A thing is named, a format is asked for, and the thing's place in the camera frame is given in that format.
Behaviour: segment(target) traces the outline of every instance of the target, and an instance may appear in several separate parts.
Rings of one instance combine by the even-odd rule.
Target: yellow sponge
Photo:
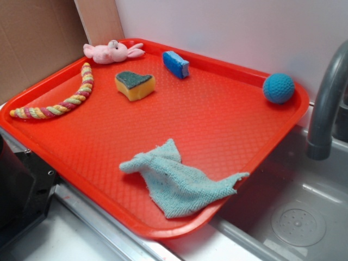
[[[152,75],[140,75],[124,71],[116,75],[117,89],[131,101],[140,100],[154,91],[155,78]]]

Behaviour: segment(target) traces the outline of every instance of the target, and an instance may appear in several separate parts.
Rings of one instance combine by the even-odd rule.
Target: dish cloth
[[[139,172],[150,197],[166,218],[189,216],[208,204],[235,194],[235,183],[249,173],[237,173],[221,181],[209,179],[202,171],[181,164],[181,155],[172,139],[147,153],[139,153],[120,164],[127,173]]]

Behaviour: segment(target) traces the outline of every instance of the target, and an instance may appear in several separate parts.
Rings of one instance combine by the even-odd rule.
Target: blue ball
[[[294,81],[284,73],[272,74],[263,84],[263,94],[272,103],[282,104],[288,101],[294,92]]]

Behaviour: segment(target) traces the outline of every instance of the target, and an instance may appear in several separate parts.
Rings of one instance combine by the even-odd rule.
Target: tray rim
[[[123,40],[120,40],[120,42],[123,42],[128,47],[134,45],[137,42],[143,42],[144,49],[147,52],[154,55],[162,54],[163,51],[174,51],[178,53],[180,56],[182,56],[183,59],[190,60],[190,66],[198,67],[199,69],[202,69],[202,70],[209,70],[209,72],[212,72],[211,66],[213,66],[213,73],[223,75],[223,76],[226,76],[224,74],[226,73],[226,71],[228,72],[232,71],[233,73],[232,75],[229,75],[229,77],[236,79],[240,82],[259,87],[259,88],[262,88],[263,82],[270,75],[268,73],[264,73],[264,72],[260,72],[247,67],[227,63],[227,62],[216,60],[213,58],[208,58],[199,54],[191,53],[188,51],[184,51],[174,47],[147,41],[144,39],[138,39],[138,38],[123,39]],[[39,89],[40,91],[36,93],[35,96],[36,98],[40,97],[42,94],[46,93],[48,90],[54,89],[56,87],[56,85],[52,83],[56,83],[57,85],[59,85],[62,82],[71,78],[72,76],[75,76],[76,74],[80,72],[80,68],[85,62],[89,62],[91,66],[95,64],[93,60],[91,59],[88,59],[86,57],[80,58],[74,63],[71,63],[70,65],[66,66],[60,71],[52,74],[51,76],[34,84],[32,87],[28,88],[22,93],[16,95],[12,99],[10,99],[0,110],[0,126],[3,127],[14,138],[18,139],[19,142],[23,143],[23,145],[35,151],[45,161],[49,162],[52,165],[57,165],[58,164],[58,162],[56,162],[57,160],[55,160],[55,158],[52,158],[48,152],[46,152],[45,150],[42,150],[39,144],[36,144],[29,137],[26,137],[23,134],[21,134],[21,131],[19,129],[14,128],[10,124],[10,120],[17,120],[17,119],[12,119],[10,115],[8,114],[8,112],[10,111],[10,108],[13,108],[13,107],[17,108],[17,107],[24,106],[27,103],[31,102],[33,99],[35,99],[32,97],[30,97],[29,99],[28,94],[35,93],[35,91]],[[287,124],[284,124],[277,131],[276,135],[273,136],[272,139],[270,139],[267,142],[267,145],[265,145],[260,151],[258,151],[258,153],[256,153],[256,155],[250,160],[247,166],[251,167],[252,171],[255,170],[257,166],[268,156],[268,154],[271,153],[271,151],[279,144],[279,142],[296,125],[298,120],[306,113],[309,107],[309,97],[305,89],[296,82],[295,82],[294,96],[296,96],[296,100],[297,100],[297,103],[295,104],[296,112],[292,115],[292,117],[288,118]],[[69,173],[69,169],[67,166],[64,165],[63,167],[59,169],[59,172]],[[238,187],[240,187],[245,180],[246,179],[243,179],[241,182],[238,182],[235,188],[237,189]],[[93,190],[93,184],[90,184],[87,181],[82,182],[81,180],[75,177],[67,178],[67,181],[70,182],[73,186],[77,187],[77,189],[79,189],[81,192],[83,192],[87,196]],[[119,208],[117,209],[116,213],[119,213],[119,215],[128,216],[127,220],[120,220],[120,222],[122,222],[125,226],[129,227],[130,230],[137,233],[138,235],[151,238],[151,239],[166,239],[166,238],[177,238],[177,237],[183,236],[185,234],[191,233],[199,229],[200,227],[204,226],[213,217],[213,215],[221,208],[221,206],[229,199],[229,197],[226,197],[211,203],[210,205],[205,207],[203,210],[201,210],[201,212],[190,223],[186,223],[182,226],[179,226],[173,229],[157,229],[157,228],[149,227],[148,225],[144,224],[142,221],[137,219],[135,216],[133,216],[131,213],[127,212],[127,210],[124,209],[123,206],[113,202],[106,196],[98,195],[98,199],[103,202],[102,207],[109,213],[111,209],[113,209],[113,213],[114,213],[115,204],[118,205]]]

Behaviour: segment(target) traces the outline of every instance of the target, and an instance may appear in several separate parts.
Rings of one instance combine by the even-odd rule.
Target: multicolored rope
[[[89,63],[85,63],[81,68],[82,84],[77,92],[63,102],[54,106],[48,106],[46,108],[28,108],[22,107],[10,111],[12,117],[19,117],[22,119],[49,119],[56,116],[60,116],[68,111],[76,108],[80,105],[92,92],[93,88],[93,75],[92,69]]]

